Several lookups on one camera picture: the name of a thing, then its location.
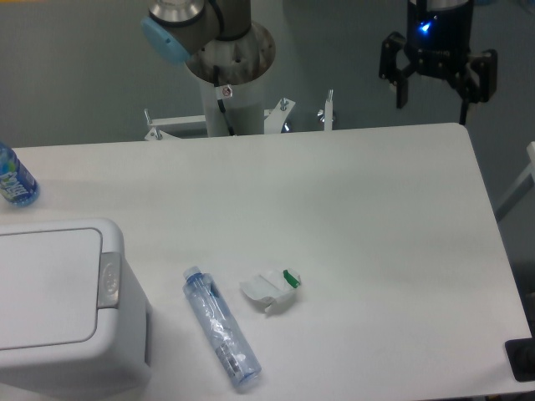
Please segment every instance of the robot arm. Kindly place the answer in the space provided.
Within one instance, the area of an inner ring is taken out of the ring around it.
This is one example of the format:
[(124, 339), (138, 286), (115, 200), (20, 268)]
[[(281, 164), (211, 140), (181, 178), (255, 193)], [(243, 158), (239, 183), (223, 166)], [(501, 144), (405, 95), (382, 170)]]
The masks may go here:
[(243, 37), (251, 28), (251, 0), (153, 0), (141, 26), (163, 58), (183, 63), (213, 39)]

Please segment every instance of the metal bolt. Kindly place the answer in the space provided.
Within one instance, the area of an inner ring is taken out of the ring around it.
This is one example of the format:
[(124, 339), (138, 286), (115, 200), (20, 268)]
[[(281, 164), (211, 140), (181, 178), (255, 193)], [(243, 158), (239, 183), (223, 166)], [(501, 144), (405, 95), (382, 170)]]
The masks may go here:
[(286, 111), (286, 108), (288, 107), (289, 104), (290, 104), (290, 102), (288, 102), (288, 99), (282, 98), (281, 99), (281, 110), (282, 111)]
[(145, 119), (147, 120), (147, 125), (150, 126), (152, 124), (152, 119), (149, 116), (149, 110), (145, 109)]

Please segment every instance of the plastic water bottle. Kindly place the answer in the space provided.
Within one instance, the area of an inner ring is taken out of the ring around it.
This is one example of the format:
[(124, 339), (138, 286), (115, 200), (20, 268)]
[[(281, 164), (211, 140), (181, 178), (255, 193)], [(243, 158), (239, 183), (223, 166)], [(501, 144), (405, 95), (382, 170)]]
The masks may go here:
[(15, 206), (31, 205), (39, 196), (39, 185), (13, 149), (0, 142), (0, 193)]
[(186, 298), (232, 384), (250, 382), (262, 368), (213, 278), (198, 267), (186, 270), (184, 278)]

